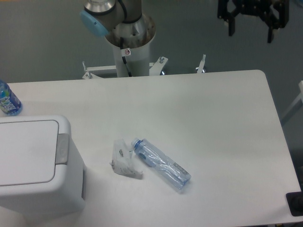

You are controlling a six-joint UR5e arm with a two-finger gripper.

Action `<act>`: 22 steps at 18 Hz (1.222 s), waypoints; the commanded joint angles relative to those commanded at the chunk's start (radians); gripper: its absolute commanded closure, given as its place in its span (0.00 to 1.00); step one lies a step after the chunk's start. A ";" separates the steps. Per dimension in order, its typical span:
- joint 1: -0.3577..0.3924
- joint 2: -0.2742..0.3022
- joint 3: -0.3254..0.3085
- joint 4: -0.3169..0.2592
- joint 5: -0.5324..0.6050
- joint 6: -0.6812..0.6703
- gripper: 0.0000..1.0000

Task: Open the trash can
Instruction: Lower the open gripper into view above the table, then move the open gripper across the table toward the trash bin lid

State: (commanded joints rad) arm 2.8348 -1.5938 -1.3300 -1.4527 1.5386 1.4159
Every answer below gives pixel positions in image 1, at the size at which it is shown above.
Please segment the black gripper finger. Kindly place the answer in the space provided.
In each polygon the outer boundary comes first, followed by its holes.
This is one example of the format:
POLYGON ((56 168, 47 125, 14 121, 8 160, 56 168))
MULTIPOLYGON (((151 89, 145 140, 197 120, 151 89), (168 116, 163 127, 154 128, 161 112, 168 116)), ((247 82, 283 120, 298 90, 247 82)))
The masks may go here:
POLYGON ((223 19, 228 24, 228 35, 233 36, 235 33, 235 17, 238 16, 239 13, 227 13, 223 19))
POLYGON ((259 17, 268 26, 267 42, 270 44, 274 39, 274 29, 279 29, 279 20, 273 14, 259 17))

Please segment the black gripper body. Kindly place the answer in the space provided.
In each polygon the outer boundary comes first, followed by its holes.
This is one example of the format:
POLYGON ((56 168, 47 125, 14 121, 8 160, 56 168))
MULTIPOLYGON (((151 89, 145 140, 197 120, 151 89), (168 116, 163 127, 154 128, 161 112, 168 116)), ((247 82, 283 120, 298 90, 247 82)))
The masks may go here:
POLYGON ((235 8, 228 10, 228 0, 219 0, 217 17, 232 21, 238 14, 260 18, 269 28, 284 28, 289 21, 288 0, 233 0, 235 8))

